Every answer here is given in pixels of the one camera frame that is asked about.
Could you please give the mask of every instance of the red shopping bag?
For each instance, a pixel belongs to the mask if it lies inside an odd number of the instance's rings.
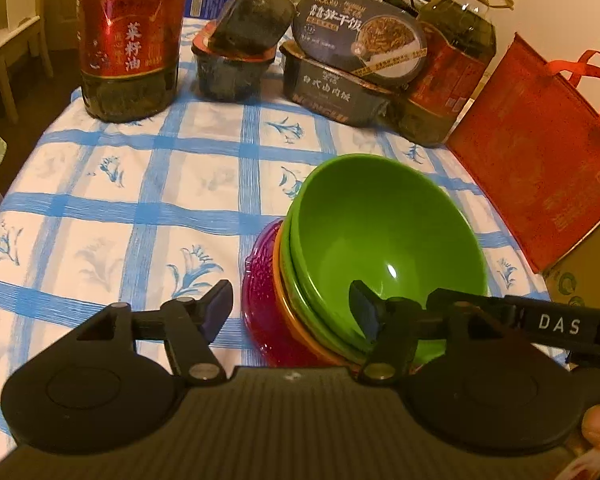
[[[535,272],[600,222],[600,114],[576,90],[594,54],[546,62],[516,35],[447,141]]]

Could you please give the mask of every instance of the checkered tablecloth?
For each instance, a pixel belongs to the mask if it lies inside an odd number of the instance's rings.
[[[262,364],[240,320],[244,259],[309,172],[342,153],[377,153],[426,174],[473,227],[490,292],[548,298],[542,277],[450,152],[333,123],[286,101],[280,53],[260,100],[202,100],[190,50],[202,23],[185,19],[179,92],[168,110],[103,123],[87,115],[77,91],[5,197],[0,390],[17,367],[104,305],[154,309],[174,296],[199,297],[221,278],[234,285],[234,309],[213,350],[227,369]],[[161,345],[141,342],[139,351],[167,365]],[[11,447],[0,412],[0,458]]]

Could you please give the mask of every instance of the blue box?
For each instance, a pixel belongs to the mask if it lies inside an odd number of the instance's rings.
[[[214,20],[220,16],[227,2],[233,0],[186,0],[184,15],[187,18],[201,18],[202,20]]]

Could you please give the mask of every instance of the bowl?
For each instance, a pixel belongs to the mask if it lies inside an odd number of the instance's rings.
[[[282,239],[280,240],[280,271],[285,290],[288,293],[291,309],[320,345],[341,355],[348,361],[362,364],[365,361],[365,355],[339,339],[318,317],[302,296],[289,247],[290,224],[292,223],[293,212],[294,203],[291,204],[285,221],[282,223]]]
[[[304,345],[309,352],[314,354],[320,361],[324,362],[325,365],[330,366],[346,366],[357,370],[359,367],[353,363],[348,362],[343,357],[331,352],[324,346],[320,345],[314,337],[309,333],[307,328],[298,319],[293,309],[290,306],[285,286],[282,283],[282,274],[280,271],[280,245],[282,241],[282,229],[278,230],[276,235],[275,245],[273,247],[273,285],[276,293],[276,303],[278,309],[282,314],[282,318],[285,321],[286,327],[291,332],[292,337]]]
[[[219,54],[209,45],[216,22],[208,22],[193,38],[191,51],[198,58],[200,93],[216,101],[244,101],[258,94],[260,80],[276,58],[275,47],[264,54]]]
[[[453,202],[382,156],[339,156],[312,171],[294,201],[290,248],[305,299],[339,339],[364,352],[370,345],[349,309],[353,280],[423,307],[439,287],[486,293],[482,251]]]
[[[307,57],[295,41],[280,45],[287,99],[349,126],[367,126],[394,93]]]
[[[276,301],[273,251],[280,220],[264,228],[245,261],[242,281],[242,319],[267,365],[273,367],[324,366],[289,331]]]

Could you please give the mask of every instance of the blue flower pattern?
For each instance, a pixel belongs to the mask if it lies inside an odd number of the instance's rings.
[[[281,166],[281,168],[282,180],[278,186],[282,188],[285,195],[290,199],[294,199],[300,193],[300,188],[304,180],[300,180],[293,171],[288,170],[284,166]]]
[[[420,154],[420,152],[418,150],[417,144],[412,143],[411,147],[406,152],[403,152],[403,153],[409,160],[412,160],[413,162],[416,162],[417,164],[422,164],[422,161],[424,160],[424,157]]]
[[[498,271],[498,274],[504,280],[507,290],[509,290],[509,287],[516,282],[516,279],[512,276],[512,274],[515,270],[518,270],[518,268],[511,265],[504,258],[501,258],[498,260],[498,265],[500,266],[500,270]]]
[[[4,220],[0,222],[0,228],[2,230],[2,233],[0,234],[0,262],[3,260],[10,260],[11,263],[19,267],[18,237],[24,228],[21,227],[17,231],[15,228],[8,228]]]
[[[377,145],[376,136],[371,133],[354,132],[353,143],[358,147],[360,152],[371,153]]]
[[[123,129],[120,128],[120,126],[124,126],[125,130],[126,127],[128,126],[147,126],[148,123],[153,123],[155,122],[155,119],[153,117],[147,117],[145,119],[141,119],[141,120],[136,120],[136,121],[129,121],[128,123],[120,123],[120,124],[112,124],[112,123],[103,123],[100,121],[100,130],[106,130],[109,133],[116,133],[116,134],[121,134],[123,133]]]
[[[182,281],[180,281],[179,268],[173,264],[167,265],[167,267],[171,269],[175,281],[175,286],[171,293],[172,298],[201,294],[202,289],[210,287],[211,284],[199,282],[199,278],[214,270],[224,272],[224,269],[216,264],[211,256],[205,253],[201,245],[192,246],[190,249],[182,247],[180,252],[182,252],[182,255],[184,256],[184,274],[182,275]]]
[[[206,178],[201,178],[200,183],[203,188],[208,189],[209,191],[215,191],[220,186],[231,184],[234,181],[234,178],[234,170],[231,168],[220,168],[219,170],[214,171],[211,179],[207,180]]]
[[[38,178],[49,178],[53,174],[57,174],[62,165],[64,165],[64,160],[64,153],[48,156],[43,162],[36,166],[36,176]]]
[[[122,184],[122,176],[125,172],[120,170],[120,159],[118,157],[108,156],[103,158],[100,163],[100,169],[104,171],[109,177],[109,180],[117,184],[118,187],[125,187]]]
[[[286,122],[288,119],[289,117],[287,116],[277,123],[267,121],[267,124],[269,126],[273,126],[280,135],[285,137],[286,144],[293,144],[296,142],[296,140],[302,139],[302,136],[304,136],[304,130],[302,129],[302,126],[300,126],[300,123],[287,124]]]
[[[110,261],[110,254],[114,243],[98,238],[92,244],[75,253],[76,258],[85,261],[86,266],[78,272],[85,276],[85,279],[99,285],[107,292],[112,290],[112,278],[116,268],[122,264],[122,258],[116,258]]]

